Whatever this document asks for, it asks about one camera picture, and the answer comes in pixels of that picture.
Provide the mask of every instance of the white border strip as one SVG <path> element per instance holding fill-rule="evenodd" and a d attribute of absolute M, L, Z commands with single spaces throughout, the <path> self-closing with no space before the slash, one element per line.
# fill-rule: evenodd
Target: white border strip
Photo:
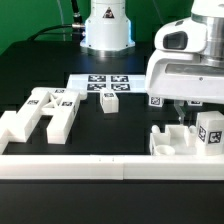
<path fill-rule="evenodd" d="M 224 155 L 2 155 L 0 179 L 224 180 Z"/>

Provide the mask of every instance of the marker sticker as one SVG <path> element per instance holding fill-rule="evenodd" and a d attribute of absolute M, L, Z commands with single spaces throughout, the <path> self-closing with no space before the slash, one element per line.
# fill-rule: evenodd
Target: marker sticker
<path fill-rule="evenodd" d="M 114 14 L 111 11 L 111 8 L 108 7 L 107 11 L 105 12 L 103 18 L 105 19 L 114 19 Z"/>

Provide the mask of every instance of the black cable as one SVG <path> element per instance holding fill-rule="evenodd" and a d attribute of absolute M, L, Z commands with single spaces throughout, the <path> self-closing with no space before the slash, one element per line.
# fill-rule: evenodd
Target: black cable
<path fill-rule="evenodd" d="M 29 37 L 27 40 L 34 41 L 39 35 L 42 35 L 43 33 L 50 31 L 50 30 L 56 30 L 56 29 L 63 29 L 63 28 L 72 28 L 72 24 L 64 24 L 64 25 L 57 25 L 57 26 L 51 26 L 48 28 L 45 28 L 43 30 L 40 30 L 36 34 Z"/>
<path fill-rule="evenodd" d="M 73 9 L 73 17 L 74 17 L 74 22 L 75 23 L 82 23 L 82 16 L 79 12 L 79 7 L 78 7 L 78 3 L 77 0 L 71 0 L 72 2 L 72 9 Z"/>

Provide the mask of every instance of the black table surface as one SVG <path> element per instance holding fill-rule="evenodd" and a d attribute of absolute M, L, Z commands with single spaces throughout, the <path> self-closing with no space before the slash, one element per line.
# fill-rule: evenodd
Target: black table surface
<path fill-rule="evenodd" d="M 151 43 L 134 53 L 100 58 L 72 42 L 21 41 L 0 56 L 0 113 L 18 111 L 34 87 L 66 87 L 73 74 L 145 74 Z M 148 155 L 156 124 L 178 124 L 172 101 L 148 107 L 147 94 L 118 94 L 119 113 L 104 114 L 98 94 L 82 101 L 65 145 L 48 145 L 43 117 L 28 142 L 10 143 L 5 155 Z M 198 111 L 187 107 L 188 124 Z M 0 223 L 223 223 L 222 181 L 1 180 Z"/>

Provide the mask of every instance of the small white cube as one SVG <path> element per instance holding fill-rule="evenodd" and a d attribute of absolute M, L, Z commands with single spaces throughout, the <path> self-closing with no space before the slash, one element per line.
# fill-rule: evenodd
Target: small white cube
<path fill-rule="evenodd" d="M 118 113 L 119 99 L 114 90 L 103 88 L 100 90 L 100 104 L 104 113 Z"/>
<path fill-rule="evenodd" d="M 162 107 L 164 99 L 160 97 L 149 96 L 149 106 Z"/>
<path fill-rule="evenodd" d="M 202 112 L 197 116 L 198 135 L 195 147 L 198 155 L 218 155 L 224 147 L 224 116 L 218 111 Z"/>

